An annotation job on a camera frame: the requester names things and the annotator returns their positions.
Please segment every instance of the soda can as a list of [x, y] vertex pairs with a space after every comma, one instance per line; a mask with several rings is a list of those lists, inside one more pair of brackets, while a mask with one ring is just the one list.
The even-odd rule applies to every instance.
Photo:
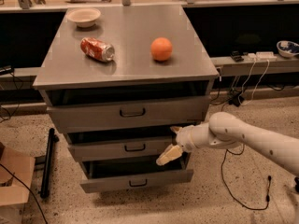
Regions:
[[114, 58], [115, 50], [113, 46], [93, 37], [84, 37], [80, 46], [86, 55], [93, 57], [95, 60], [107, 63]]

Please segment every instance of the drawer cabinet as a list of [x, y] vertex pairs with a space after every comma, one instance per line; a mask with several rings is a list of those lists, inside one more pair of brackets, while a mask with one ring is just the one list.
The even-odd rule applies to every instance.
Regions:
[[[217, 70], [180, 5], [99, 9], [90, 29], [64, 18], [34, 83], [85, 174], [80, 185], [97, 192], [190, 182], [189, 155], [156, 160], [175, 144], [171, 126], [205, 119]], [[150, 56], [161, 35], [173, 44], [164, 63]], [[86, 56], [79, 46], [88, 36], [111, 43], [114, 60]]]

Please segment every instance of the orange fruit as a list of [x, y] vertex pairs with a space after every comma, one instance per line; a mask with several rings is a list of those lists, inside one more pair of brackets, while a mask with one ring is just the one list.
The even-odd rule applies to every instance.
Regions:
[[172, 44], [165, 37], [155, 39], [150, 46], [152, 58], [158, 62], [166, 61], [170, 58], [172, 52]]

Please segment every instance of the white bowl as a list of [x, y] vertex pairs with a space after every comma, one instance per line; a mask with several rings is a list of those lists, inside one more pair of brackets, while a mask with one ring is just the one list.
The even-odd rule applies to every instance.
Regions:
[[278, 52], [280, 56], [291, 58], [299, 54], [299, 45], [292, 41], [278, 41]]
[[70, 10], [66, 17], [78, 27], [87, 28], [95, 25], [95, 21], [101, 16], [101, 12], [92, 7], [76, 8]]

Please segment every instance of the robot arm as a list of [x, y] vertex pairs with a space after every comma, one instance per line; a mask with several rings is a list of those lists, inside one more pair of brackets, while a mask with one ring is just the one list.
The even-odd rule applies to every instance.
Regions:
[[232, 148], [241, 143], [251, 147], [295, 176], [299, 176], [299, 140], [245, 123], [237, 117], [219, 112], [209, 122], [196, 126], [171, 127], [177, 144], [170, 145], [157, 160], [165, 165], [183, 152], [196, 148]]

